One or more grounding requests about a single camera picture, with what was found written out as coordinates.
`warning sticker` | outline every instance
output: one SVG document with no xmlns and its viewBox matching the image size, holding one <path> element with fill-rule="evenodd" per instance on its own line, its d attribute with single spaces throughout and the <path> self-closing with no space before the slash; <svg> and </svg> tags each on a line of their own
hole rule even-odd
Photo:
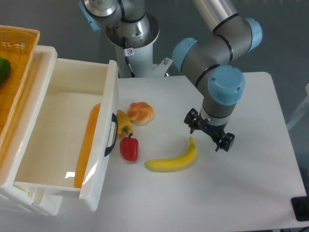
<svg viewBox="0 0 309 232">
<path fill-rule="evenodd" d="M 124 52 L 125 52 L 125 56 L 126 56 L 126 57 L 129 57 L 129 56 L 134 55 L 134 50 L 133 50 L 132 47 L 131 47 L 131 48 L 126 48 L 126 49 L 124 49 Z"/>
</svg>

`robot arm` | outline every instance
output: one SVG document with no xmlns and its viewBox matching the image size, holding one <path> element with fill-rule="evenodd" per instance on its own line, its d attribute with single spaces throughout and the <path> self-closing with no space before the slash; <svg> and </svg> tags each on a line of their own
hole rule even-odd
<svg viewBox="0 0 309 232">
<path fill-rule="evenodd" d="M 113 43 L 121 78 L 151 76 L 157 20 L 145 12 L 145 0 L 81 0 L 92 28 L 105 28 Z"/>
<path fill-rule="evenodd" d="M 193 38 L 182 40 L 172 59 L 204 96 L 198 114 L 192 109 L 185 123 L 202 130 L 217 144 L 216 151 L 228 151 L 235 136 L 224 129 L 239 101 L 245 80 L 242 72 L 225 65 L 258 46 L 262 40 L 260 25 L 253 19 L 243 20 L 229 0 L 194 0 L 214 37 L 199 43 Z"/>
<path fill-rule="evenodd" d="M 116 48 L 125 50 L 133 47 L 141 51 L 158 36 L 157 21 L 145 13 L 145 0 L 82 2 L 95 23 L 100 27 L 108 25 L 107 36 Z M 214 36 L 206 43 L 186 38 L 172 53 L 178 69 L 204 96 L 200 113 L 192 109 L 184 122 L 191 128 L 191 133 L 202 130 L 208 134 L 217 144 L 216 151 L 219 148 L 228 151 L 235 136 L 225 133 L 224 129 L 241 98 L 245 80 L 240 70 L 226 64 L 258 46 L 262 40 L 262 30 L 253 19 L 243 20 L 230 0 L 194 0 L 194 4 Z M 137 77 L 151 76 L 152 73 L 152 50 L 145 51 L 132 63 L 134 72 L 138 73 Z M 125 74 L 127 66 L 132 74 L 128 58 L 123 53 L 119 54 L 117 61 L 120 76 L 128 76 Z M 149 67 L 149 72 L 139 72 L 141 67 L 142 70 Z"/>
</svg>

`green pepper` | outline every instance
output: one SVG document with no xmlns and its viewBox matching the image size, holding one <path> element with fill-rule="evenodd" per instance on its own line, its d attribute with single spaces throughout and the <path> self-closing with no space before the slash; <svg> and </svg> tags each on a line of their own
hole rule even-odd
<svg viewBox="0 0 309 232">
<path fill-rule="evenodd" d="M 8 77 L 11 70 L 11 64 L 7 59 L 0 57 L 0 85 Z"/>
</svg>

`white plastic drawer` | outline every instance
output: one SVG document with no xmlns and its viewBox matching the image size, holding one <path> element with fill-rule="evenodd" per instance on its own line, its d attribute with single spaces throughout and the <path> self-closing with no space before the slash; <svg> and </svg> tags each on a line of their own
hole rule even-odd
<svg viewBox="0 0 309 232">
<path fill-rule="evenodd" d="M 113 142 L 117 104 L 117 64 L 57 59 L 14 185 L 30 191 L 78 197 L 91 210 L 98 205 Z M 75 169 L 89 114 L 101 103 L 82 188 Z"/>
<path fill-rule="evenodd" d="M 57 52 L 53 47 L 36 47 L 19 107 L 0 148 L 0 190 L 9 195 L 46 94 L 56 58 Z"/>
</svg>

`gray floor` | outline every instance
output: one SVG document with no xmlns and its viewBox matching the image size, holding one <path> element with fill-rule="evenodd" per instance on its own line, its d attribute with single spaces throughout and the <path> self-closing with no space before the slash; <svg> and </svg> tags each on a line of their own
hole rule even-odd
<svg viewBox="0 0 309 232">
<path fill-rule="evenodd" d="M 115 59 L 104 30 L 90 29 L 77 2 L 0 0 L 0 24 L 40 30 L 39 44 L 55 47 L 60 58 L 102 63 Z M 309 1 L 233 0 L 233 3 L 243 18 L 252 17 L 260 22 L 264 38 L 258 48 L 232 64 L 243 72 L 265 71 L 272 75 L 287 121 L 305 98 L 305 85 L 309 83 Z M 183 38 L 206 41 L 212 36 L 191 0 L 147 0 L 146 5 L 160 25 L 160 35 L 154 44 L 154 63 L 171 57 L 173 48 Z M 309 114 L 306 114 L 290 130 L 302 174 L 309 170 L 308 135 Z"/>
</svg>

